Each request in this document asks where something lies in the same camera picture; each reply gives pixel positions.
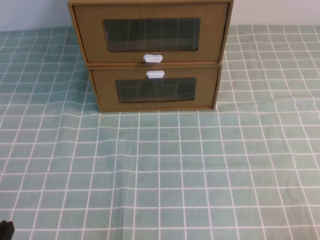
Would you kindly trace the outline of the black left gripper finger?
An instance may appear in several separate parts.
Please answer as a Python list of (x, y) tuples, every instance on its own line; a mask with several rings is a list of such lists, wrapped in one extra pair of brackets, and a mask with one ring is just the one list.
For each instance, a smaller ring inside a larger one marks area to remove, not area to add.
[(15, 232), (12, 221), (3, 220), (0, 222), (0, 240), (11, 240)]

